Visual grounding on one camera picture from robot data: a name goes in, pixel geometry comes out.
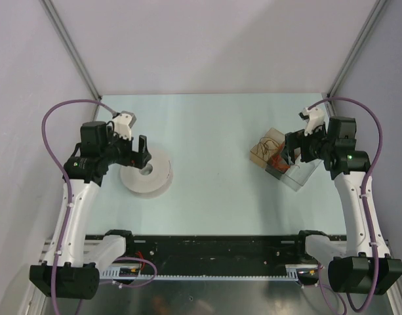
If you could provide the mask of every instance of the white wall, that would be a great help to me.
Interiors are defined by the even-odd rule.
[[[325,92],[376,0],[54,0],[106,94]]]
[[[28,266],[37,262],[59,212],[62,179],[43,147],[41,119],[57,102],[88,97],[40,3],[0,1],[0,314],[16,314]],[[70,106],[49,120],[61,160],[92,110]]]
[[[347,76],[339,96],[368,105],[383,126],[384,146],[374,170],[373,194],[382,232],[402,259],[402,0],[394,0]],[[377,131],[354,105],[337,104],[338,114],[357,118],[357,147],[373,158]]]

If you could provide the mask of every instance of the tabletop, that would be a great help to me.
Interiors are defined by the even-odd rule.
[[[298,113],[319,93],[108,95],[102,102],[135,113],[148,149],[171,157],[171,187],[154,199],[132,195],[112,165],[96,198],[88,234],[110,229],[161,235],[345,234],[338,192],[321,163],[295,192],[249,160],[269,128],[305,127]],[[96,120],[108,121],[101,108]]]

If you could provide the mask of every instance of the tape roll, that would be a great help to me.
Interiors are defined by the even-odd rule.
[[[141,198],[155,198],[169,189],[173,180],[172,163],[166,152],[149,149],[151,159],[143,169],[121,168],[122,183]]]

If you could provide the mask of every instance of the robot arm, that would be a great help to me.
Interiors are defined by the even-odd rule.
[[[374,259],[369,226],[361,196],[361,183],[370,167],[366,152],[355,150],[356,123],[352,118],[331,117],[326,130],[325,114],[320,108],[305,108],[300,117],[307,121],[305,129],[285,135],[281,155],[292,165],[294,150],[300,148],[301,161],[322,159],[325,169],[338,190],[346,225],[347,245],[332,243],[322,232],[302,231],[303,251],[328,268],[331,287],[336,292],[368,293],[371,287]],[[402,263],[391,259],[382,237],[374,202],[372,178],[367,182],[365,196],[369,204],[371,222],[376,235],[380,271],[375,294],[384,294],[402,274]]]
[[[108,232],[92,251],[84,254],[90,211],[109,165],[116,163],[142,169],[151,159],[145,136],[139,137],[138,151],[132,150],[131,127],[135,121],[134,114],[122,112],[112,119],[112,126],[103,121],[81,126],[81,142],[64,164],[71,181],[72,204],[69,204],[71,212],[61,250],[57,252],[57,266],[53,265],[54,254],[68,206],[66,184],[58,222],[43,264],[30,267],[30,280],[47,296],[50,296],[50,272],[57,268],[58,297],[91,299],[98,287],[99,273],[133,246],[130,232],[114,230]]]

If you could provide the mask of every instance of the clear plastic box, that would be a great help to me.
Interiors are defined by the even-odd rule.
[[[278,147],[274,144],[275,142],[270,143],[266,139],[272,139],[283,147],[283,143],[285,141],[285,135],[280,131],[278,131],[277,129],[271,128],[266,133],[265,137],[260,139],[260,142],[262,143],[266,142],[267,153],[257,154],[259,152],[258,146],[260,145],[259,148],[263,147],[263,144],[260,144],[259,142],[259,144],[256,145],[251,150],[251,153],[254,155],[252,156],[251,154],[251,160],[254,161],[256,164],[258,164],[259,166],[261,166],[262,168],[264,168],[266,172],[268,172],[275,178],[279,179],[281,182],[284,182],[287,186],[291,187],[294,191],[298,191],[301,187],[304,186],[304,184],[313,174],[317,166],[319,166],[321,160],[317,159],[309,163],[302,163],[300,161],[300,149],[297,149],[295,151],[296,155],[295,165],[292,165],[291,167],[288,168],[288,165],[284,161],[280,161],[279,163],[285,164],[282,166],[285,166],[286,168],[284,167],[275,168],[273,166],[273,164],[275,165],[275,163],[270,163],[270,161],[272,161],[273,157],[279,155],[280,150],[278,150]]]

